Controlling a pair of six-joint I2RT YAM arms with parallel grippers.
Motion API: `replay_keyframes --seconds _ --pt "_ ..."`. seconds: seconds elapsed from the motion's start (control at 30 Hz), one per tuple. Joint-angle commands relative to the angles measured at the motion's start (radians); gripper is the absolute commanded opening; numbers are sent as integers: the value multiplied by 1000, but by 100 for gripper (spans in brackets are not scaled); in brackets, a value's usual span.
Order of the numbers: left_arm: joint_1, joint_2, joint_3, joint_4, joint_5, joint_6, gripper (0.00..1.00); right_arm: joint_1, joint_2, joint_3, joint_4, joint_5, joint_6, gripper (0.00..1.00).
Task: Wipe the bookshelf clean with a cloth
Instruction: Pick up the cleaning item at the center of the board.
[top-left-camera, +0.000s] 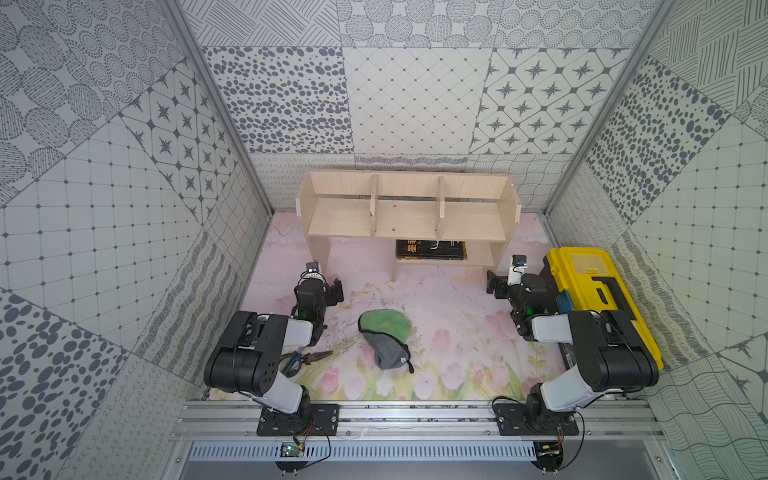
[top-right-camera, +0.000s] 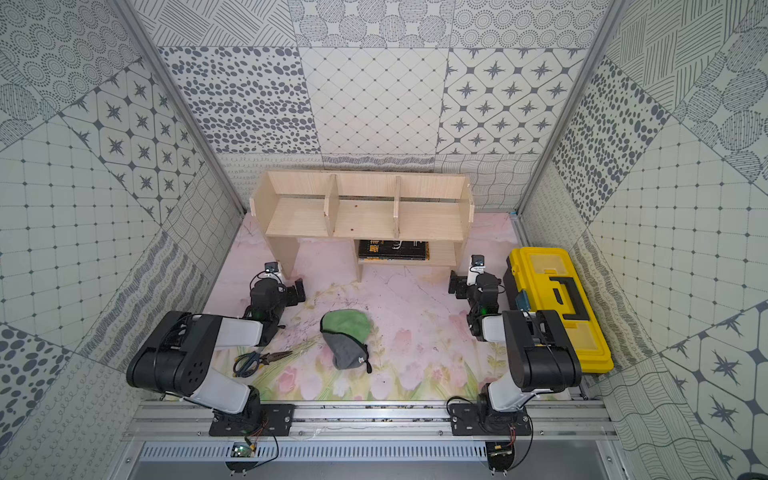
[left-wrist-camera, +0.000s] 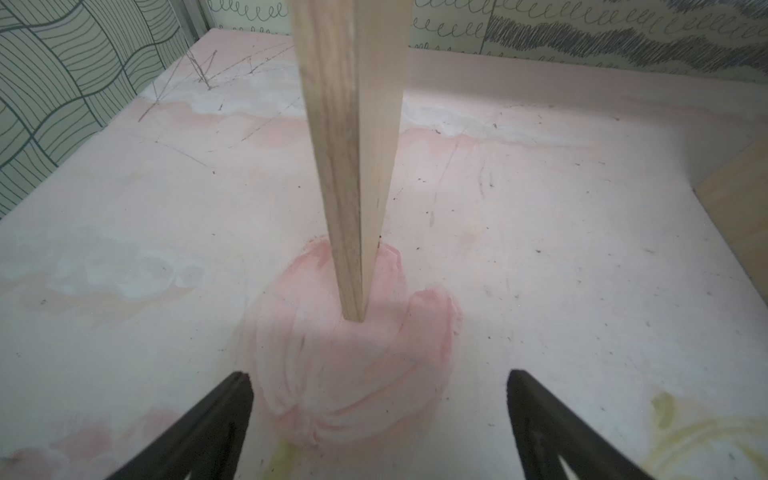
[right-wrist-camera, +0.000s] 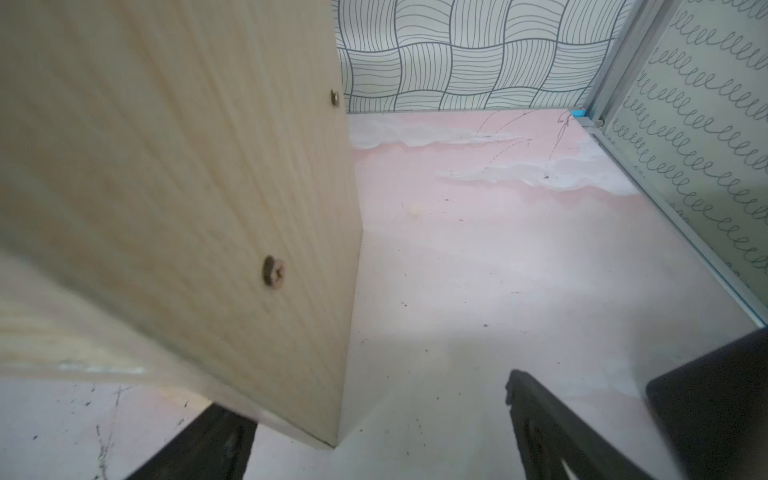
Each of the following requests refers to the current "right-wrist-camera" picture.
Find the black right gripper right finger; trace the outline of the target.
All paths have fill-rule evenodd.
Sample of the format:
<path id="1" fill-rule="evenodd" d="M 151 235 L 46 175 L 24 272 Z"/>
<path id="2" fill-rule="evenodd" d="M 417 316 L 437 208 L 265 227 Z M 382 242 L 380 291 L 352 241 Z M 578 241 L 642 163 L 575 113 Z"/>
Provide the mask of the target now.
<path id="1" fill-rule="evenodd" d="M 644 470 L 531 374 L 513 370 L 505 403 L 528 479 L 648 479 Z"/>

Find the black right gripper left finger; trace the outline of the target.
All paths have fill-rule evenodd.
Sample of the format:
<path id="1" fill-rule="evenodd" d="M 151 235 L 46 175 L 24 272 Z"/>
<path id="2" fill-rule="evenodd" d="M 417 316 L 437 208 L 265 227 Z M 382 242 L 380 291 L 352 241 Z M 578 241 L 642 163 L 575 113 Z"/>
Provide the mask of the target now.
<path id="1" fill-rule="evenodd" d="M 241 480 L 258 423 L 218 404 L 206 408 L 129 480 Z"/>

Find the light wooden bookshelf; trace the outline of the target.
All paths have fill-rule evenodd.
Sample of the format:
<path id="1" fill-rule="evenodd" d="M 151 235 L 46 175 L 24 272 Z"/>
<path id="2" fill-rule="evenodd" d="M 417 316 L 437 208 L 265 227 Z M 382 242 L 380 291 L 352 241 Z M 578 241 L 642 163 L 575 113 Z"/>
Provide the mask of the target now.
<path id="1" fill-rule="evenodd" d="M 1 370 L 337 445 L 362 240 L 327 1 L 1 5 Z"/>

